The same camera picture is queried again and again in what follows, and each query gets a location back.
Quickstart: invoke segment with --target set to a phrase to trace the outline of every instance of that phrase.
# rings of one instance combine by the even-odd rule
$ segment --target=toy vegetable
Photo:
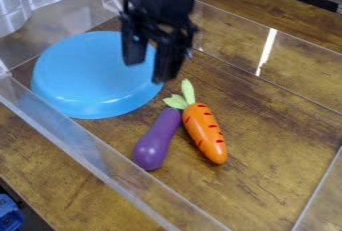
[[[223,134],[207,105],[195,103],[195,91],[187,79],[182,81],[182,92],[184,97],[172,95],[164,102],[168,106],[184,110],[183,124],[199,150],[214,163],[222,164],[229,157]]]
[[[182,123],[182,115],[174,108],[160,113],[154,126],[134,148],[134,162],[147,171],[158,169],[166,159],[171,139]]]

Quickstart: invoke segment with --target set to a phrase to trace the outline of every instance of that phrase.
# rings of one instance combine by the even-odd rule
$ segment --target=orange carrot
[[[190,81],[182,82],[184,97],[172,95],[164,99],[168,106],[183,109],[182,119],[187,132],[206,157],[217,164],[226,162],[229,157],[223,134],[207,105],[195,103],[195,92]]]

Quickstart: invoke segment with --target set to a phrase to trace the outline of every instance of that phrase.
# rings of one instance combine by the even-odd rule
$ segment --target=purple eggplant
[[[180,112],[174,108],[164,109],[154,126],[138,141],[134,148],[134,162],[144,170],[152,171],[162,166],[180,123]]]

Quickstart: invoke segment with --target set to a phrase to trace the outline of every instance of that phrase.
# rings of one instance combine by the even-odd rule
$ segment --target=clear acrylic box
[[[112,0],[43,7],[0,38],[1,103],[167,230],[341,229],[341,54],[202,2],[192,20],[194,59],[155,99],[78,120],[32,93],[34,65],[63,38],[119,30],[118,8]],[[163,167],[146,172],[132,148],[183,78],[215,113],[230,159],[210,164],[179,129]]]

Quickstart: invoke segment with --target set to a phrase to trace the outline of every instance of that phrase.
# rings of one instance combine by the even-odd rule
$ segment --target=blue plate
[[[146,61],[126,66],[119,32],[90,32],[64,39],[42,54],[32,91],[67,116],[80,119],[126,114],[156,96],[151,82],[155,49]]]

